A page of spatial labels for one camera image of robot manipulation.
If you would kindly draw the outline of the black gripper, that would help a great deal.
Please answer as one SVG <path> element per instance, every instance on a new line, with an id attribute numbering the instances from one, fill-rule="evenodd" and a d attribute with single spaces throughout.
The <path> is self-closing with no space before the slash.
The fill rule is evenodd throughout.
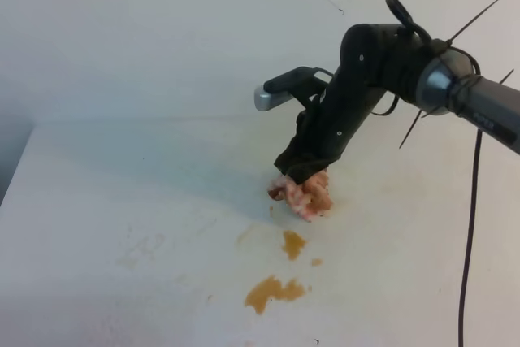
<path id="1" fill-rule="evenodd" d="M 323 99 L 297 117 L 297 130 L 275 167 L 296 183 L 336 162 L 353 135 L 384 95 L 384 90 L 364 81 L 334 76 Z"/>

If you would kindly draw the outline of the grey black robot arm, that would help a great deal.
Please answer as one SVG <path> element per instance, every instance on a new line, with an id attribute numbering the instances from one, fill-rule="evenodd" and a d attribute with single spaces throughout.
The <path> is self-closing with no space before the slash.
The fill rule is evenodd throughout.
<path id="1" fill-rule="evenodd" d="M 297 184 L 341 157 L 387 92 L 427 115 L 452 112 L 519 151 L 519 92 L 482 76 L 475 58 L 451 41 L 431 38 L 399 0 L 385 2 L 397 23 L 349 28 L 330 82 L 316 78 L 317 68 L 297 67 L 264 84 L 271 96 L 287 94 L 304 107 L 275 160 Z"/>

